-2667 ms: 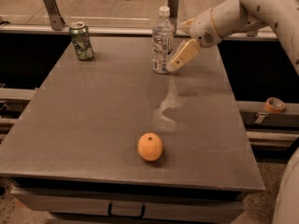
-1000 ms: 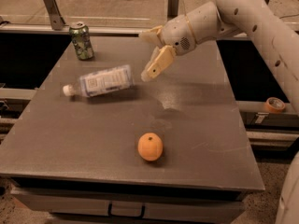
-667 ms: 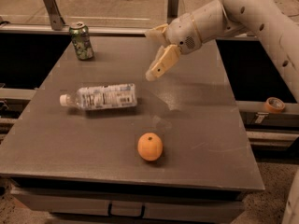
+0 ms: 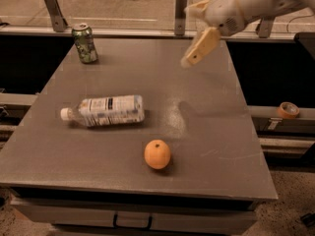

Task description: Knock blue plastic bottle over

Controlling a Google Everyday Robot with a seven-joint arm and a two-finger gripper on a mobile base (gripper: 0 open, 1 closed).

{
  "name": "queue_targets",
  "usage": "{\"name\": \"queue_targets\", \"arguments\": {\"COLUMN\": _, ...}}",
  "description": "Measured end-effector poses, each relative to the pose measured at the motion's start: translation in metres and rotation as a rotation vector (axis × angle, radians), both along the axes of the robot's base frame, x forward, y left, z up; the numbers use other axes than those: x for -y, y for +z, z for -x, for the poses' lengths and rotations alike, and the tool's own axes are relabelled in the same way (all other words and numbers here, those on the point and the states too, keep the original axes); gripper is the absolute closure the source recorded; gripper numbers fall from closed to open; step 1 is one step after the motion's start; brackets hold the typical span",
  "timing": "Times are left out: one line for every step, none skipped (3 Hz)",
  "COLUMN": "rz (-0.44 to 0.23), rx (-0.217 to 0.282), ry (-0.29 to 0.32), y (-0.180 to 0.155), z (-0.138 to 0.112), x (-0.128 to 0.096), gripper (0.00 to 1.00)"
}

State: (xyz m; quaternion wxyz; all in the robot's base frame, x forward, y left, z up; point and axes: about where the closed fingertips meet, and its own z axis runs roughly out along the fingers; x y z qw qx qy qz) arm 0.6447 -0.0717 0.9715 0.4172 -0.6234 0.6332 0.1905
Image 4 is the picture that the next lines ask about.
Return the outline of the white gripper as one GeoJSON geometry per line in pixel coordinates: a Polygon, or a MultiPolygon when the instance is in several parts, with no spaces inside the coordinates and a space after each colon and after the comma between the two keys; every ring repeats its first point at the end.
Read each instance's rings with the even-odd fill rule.
{"type": "Polygon", "coordinates": [[[183,68],[196,65],[212,52],[219,44],[221,34],[231,36],[245,29],[238,0],[203,0],[187,6],[184,12],[195,19],[203,19],[205,15],[205,22],[210,27],[198,31],[193,38],[180,61],[183,68]]]}

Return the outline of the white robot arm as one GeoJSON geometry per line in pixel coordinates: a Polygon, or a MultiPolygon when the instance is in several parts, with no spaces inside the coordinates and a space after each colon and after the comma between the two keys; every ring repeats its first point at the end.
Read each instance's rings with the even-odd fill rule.
{"type": "Polygon", "coordinates": [[[257,20],[275,18],[304,8],[315,10],[315,0],[203,0],[189,5],[185,13],[207,27],[198,32],[181,59],[189,68],[218,45],[222,36],[232,36],[257,20]]]}

